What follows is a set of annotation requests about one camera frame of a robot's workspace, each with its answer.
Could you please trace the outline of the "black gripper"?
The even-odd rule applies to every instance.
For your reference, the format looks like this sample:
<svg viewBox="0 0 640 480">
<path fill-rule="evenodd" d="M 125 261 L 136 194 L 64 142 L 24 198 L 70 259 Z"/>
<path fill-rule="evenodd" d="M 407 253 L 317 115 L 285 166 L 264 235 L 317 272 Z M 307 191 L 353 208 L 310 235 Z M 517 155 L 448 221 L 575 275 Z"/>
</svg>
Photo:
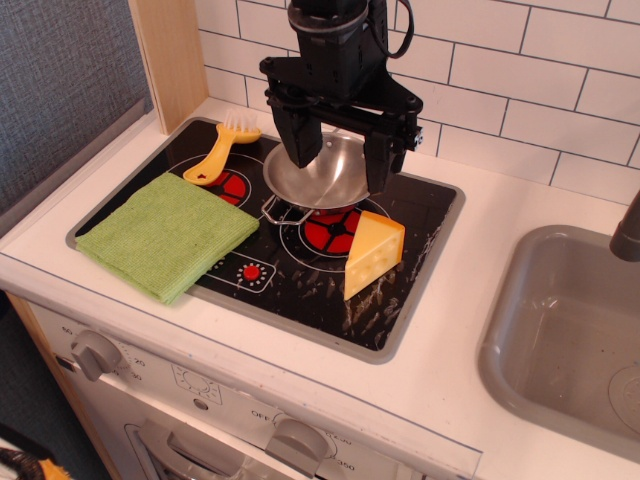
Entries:
<svg viewBox="0 0 640 480">
<path fill-rule="evenodd" d="M 368 191 L 383 192 L 389 177 L 402 170 L 406 149 L 421 142 L 417 114 L 422 101 L 387 71 L 389 58 L 407 53 L 414 18 L 395 52 L 389 50 L 384 13 L 291 13 L 289 23 L 298 35 L 300 55 L 260 62 L 289 159 L 305 168 L 317 157 L 323 122 L 366 134 Z"/>
</svg>

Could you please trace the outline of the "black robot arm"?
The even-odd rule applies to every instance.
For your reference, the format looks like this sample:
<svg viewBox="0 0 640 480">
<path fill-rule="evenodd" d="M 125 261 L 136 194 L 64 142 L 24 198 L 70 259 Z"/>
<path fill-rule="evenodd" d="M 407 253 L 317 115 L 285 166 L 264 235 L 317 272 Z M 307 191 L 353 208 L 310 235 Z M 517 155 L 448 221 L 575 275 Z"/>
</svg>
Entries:
<svg viewBox="0 0 640 480">
<path fill-rule="evenodd" d="M 290 160 L 302 168 L 319 154 L 323 124 L 357 133 L 368 190 L 383 192 L 422 141 L 423 102 L 387 70 L 388 60 L 407 52 L 414 29 L 391 52 L 384 1 L 293 1 L 287 14 L 300 54 L 267 57 L 260 70 Z"/>
</svg>

